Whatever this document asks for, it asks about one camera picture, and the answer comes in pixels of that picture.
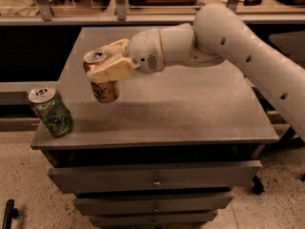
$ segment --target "gray tabletop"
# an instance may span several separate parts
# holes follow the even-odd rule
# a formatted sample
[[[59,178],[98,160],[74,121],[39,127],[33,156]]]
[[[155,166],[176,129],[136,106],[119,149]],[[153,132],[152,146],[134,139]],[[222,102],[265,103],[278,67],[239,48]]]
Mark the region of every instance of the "gray tabletop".
[[[148,27],[84,28],[55,86],[71,111],[72,131],[52,137],[42,123],[34,149],[208,143],[270,143],[275,130],[242,72],[228,61],[209,68],[172,66],[119,82],[120,96],[99,103],[83,69],[85,52]]]

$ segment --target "black handle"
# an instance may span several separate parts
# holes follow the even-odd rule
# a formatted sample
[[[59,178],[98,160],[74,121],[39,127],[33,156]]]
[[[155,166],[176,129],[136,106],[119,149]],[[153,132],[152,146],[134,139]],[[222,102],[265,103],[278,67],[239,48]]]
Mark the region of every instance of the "black handle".
[[[6,212],[4,214],[2,229],[10,229],[11,220],[18,217],[18,210],[16,208],[13,208],[14,203],[15,201],[13,199],[7,201],[7,207]]]

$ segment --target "green can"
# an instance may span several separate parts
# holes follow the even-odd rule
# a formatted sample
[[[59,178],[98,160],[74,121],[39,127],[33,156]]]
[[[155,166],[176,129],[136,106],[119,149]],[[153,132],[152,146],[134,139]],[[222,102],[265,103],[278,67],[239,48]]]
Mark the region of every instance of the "green can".
[[[30,107],[51,135],[59,137],[72,129],[71,113],[64,105],[61,94],[54,87],[31,90],[29,101]]]

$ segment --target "drawer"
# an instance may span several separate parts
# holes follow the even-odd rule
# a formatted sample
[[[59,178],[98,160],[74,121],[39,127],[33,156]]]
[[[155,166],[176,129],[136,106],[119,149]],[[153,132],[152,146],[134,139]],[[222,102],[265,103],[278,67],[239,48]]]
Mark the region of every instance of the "drawer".
[[[249,184],[258,160],[55,168],[49,177],[63,193],[234,187]]]
[[[83,216],[167,213],[223,209],[233,192],[150,195],[114,198],[77,198],[75,207]]]
[[[114,226],[135,226],[135,225],[161,225],[172,223],[193,223],[212,221],[217,215],[217,211],[175,214],[175,215],[147,215],[147,216],[127,216],[127,217],[89,217],[89,221],[96,227]]]

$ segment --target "speckled floor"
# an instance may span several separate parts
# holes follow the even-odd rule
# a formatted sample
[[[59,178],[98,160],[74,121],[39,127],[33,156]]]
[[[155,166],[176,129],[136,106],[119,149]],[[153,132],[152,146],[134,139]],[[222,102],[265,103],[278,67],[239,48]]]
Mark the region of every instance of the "speckled floor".
[[[51,167],[42,153],[31,149],[34,131],[0,132],[0,224],[8,199],[20,216],[12,229],[92,229],[73,207],[73,195],[63,195],[47,177]],[[265,192],[235,187],[234,199],[214,221],[204,225],[166,226],[172,229],[303,229],[305,228],[305,148],[261,157],[258,175]]]

